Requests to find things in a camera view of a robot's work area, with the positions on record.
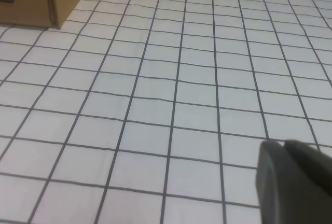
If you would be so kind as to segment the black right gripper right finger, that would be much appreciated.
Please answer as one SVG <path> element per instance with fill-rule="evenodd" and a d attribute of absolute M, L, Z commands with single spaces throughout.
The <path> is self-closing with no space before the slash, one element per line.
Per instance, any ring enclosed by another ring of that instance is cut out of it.
<path fill-rule="evenodd" d="M 321 206 L 331 208 L 331 158 L 297 140 L 287 140 L 284 148 L 306 178 L 318 188 Z"/>

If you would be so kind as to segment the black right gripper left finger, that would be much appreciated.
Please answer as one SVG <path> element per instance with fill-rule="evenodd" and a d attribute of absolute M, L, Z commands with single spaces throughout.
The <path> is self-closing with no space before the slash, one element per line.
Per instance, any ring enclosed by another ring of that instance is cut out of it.
<path fill-rule="evenodd" d="M 263 223 L 331 223 L 331 208 L 319 203 L 323 194 L 284 145 L 261 143 L 256 190 Z"/>

